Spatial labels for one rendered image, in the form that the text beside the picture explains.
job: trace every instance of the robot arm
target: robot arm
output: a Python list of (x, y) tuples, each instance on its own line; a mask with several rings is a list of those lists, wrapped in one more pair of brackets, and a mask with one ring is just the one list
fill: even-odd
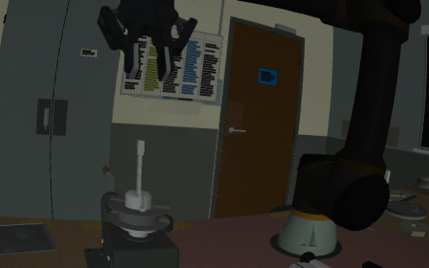
[(388, 184), (383, 153), (395, 99), (401, 46), (421, 14), (419, 0), (239, 0), (280, 8), (347, 31), (363, 46), (345, 147), (336, 155), (304, 154), (293, 209), (324, 215), (348, 230), (362, 230), (384, 212)]
[[(128, 29), (128, 35), (123, 34), (124, 29), (120, 29), (116, 19)], [(174, 56), (182, 53), (198, 21), (180, 18), (173, 0), (121, 0), (117, 10), (102, 7), (97, 22), (109, 48), (124, 52), (124, 69), (130, 79), (136, 79), (140, 68), (139, 37), (151, 37), (158, 55), (158, 79), (165, 82), (175, 67)], [(171, 36), (173, 25), (178, 27), (180, 35), (175, 41)]]

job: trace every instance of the door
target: door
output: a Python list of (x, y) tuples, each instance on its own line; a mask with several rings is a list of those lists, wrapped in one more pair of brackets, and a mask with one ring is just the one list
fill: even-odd
[(97, 18), (118, 4), (10, 1), (0, 47), (0, 217), (101, 220), (119, 50)]
[(238, 22), (233, 38), (215, 218), (284, 203), (300, 101), (301, 41)]

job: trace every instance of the brown wooden door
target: brown wooden door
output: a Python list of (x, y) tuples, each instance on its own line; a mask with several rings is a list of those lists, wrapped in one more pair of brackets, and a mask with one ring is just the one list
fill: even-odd
[[(215, 218), (283, 205), (298, 105), (301, 42), (236, 23)], [(261, 84), (259, 68), (277, 72)], [(229, 129), (245, 130), (230, 133)]]

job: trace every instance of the gray metal cabinet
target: gray metal cabinet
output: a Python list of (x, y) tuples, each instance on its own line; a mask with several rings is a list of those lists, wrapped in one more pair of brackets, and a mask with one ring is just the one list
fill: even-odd
[(0, 217), (101, 220), (119, 50), (97, 18), (118, 5), (10, 0), (0, 47)]

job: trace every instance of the paper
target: paper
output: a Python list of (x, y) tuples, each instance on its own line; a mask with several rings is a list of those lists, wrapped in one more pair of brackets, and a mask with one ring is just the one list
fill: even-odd
[[(179, 34), (172, 27), (172, 38)], [(158, 80), (156, 48), (151, 38), (139, 38), (140, 71), (135, 80), (122, 71), (121, 94), (139, 97), (173, 98), (215, 102), (220, 67), (222, 37), (194, 31), (166, 82)]]

